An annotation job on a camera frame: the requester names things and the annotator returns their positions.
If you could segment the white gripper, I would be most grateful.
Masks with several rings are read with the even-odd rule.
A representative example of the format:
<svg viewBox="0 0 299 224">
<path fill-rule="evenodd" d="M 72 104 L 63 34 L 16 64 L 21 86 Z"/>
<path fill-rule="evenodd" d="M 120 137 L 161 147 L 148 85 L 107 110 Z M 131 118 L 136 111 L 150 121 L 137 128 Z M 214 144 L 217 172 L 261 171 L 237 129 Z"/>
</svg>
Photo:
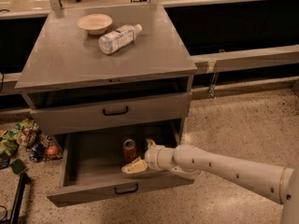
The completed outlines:
<svg viewBox="0 0 299 224">
<path fill-rule="evenodd" d="M 138 174 L 149 167 L 155 171 L 169 171 L 176 162 L 174 161 L 174 149 L 170 147 L 156 145 L 152 139 L 147 139 L 148 150 L 145 153 L 145 160 L 138 157 L 131 163 L 121 168 L 125 174 Z"/>
</svg>

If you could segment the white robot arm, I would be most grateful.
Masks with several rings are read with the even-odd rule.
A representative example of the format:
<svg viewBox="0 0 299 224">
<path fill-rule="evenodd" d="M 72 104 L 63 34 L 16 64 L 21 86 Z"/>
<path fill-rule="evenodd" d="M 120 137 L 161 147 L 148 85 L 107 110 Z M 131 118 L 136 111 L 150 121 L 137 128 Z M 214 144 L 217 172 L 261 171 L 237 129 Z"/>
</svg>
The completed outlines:
<svg viewBox="0 0 299 224">
<path fill-rule="evenodd" d="M 151 139 L 147 144 L 145 156 L 123 166 L 123 173 L 137 174 L 151 169 L 195 179 L 201 172 L 209 172 L 281 204 L 281 224 L 299 224 L 298 169 L 223 156 L 192 145 L 171 148 Z"/>
</svg>

